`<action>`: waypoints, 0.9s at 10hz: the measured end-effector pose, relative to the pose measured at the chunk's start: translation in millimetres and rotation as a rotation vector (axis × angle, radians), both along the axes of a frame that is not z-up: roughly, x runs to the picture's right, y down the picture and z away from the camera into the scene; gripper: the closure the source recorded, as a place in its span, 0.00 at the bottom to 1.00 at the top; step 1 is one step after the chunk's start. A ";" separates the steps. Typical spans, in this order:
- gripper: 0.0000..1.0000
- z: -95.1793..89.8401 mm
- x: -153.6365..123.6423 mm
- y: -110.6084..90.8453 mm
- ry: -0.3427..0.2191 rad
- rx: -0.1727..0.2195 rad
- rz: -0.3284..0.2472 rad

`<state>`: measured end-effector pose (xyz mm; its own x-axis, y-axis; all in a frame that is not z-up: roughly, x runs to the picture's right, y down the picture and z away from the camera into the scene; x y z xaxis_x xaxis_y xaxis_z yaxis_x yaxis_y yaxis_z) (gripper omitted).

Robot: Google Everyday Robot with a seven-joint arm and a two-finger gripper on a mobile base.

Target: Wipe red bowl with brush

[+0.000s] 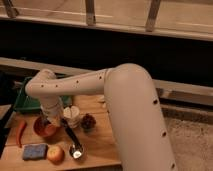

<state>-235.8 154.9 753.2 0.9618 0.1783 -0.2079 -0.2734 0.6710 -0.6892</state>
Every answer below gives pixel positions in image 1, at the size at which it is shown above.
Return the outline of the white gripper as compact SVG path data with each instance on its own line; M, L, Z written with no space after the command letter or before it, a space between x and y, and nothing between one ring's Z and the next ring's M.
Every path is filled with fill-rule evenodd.
M43 98L40 100L41 109L47 120L56 127L61 125L63 104L60 97Z

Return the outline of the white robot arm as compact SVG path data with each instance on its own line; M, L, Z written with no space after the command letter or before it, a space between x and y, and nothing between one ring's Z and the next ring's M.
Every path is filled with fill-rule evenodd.
M25 86L57 125L62 95L102 94L123 171L178 171L155 85L137 64L58 79L43 69Z

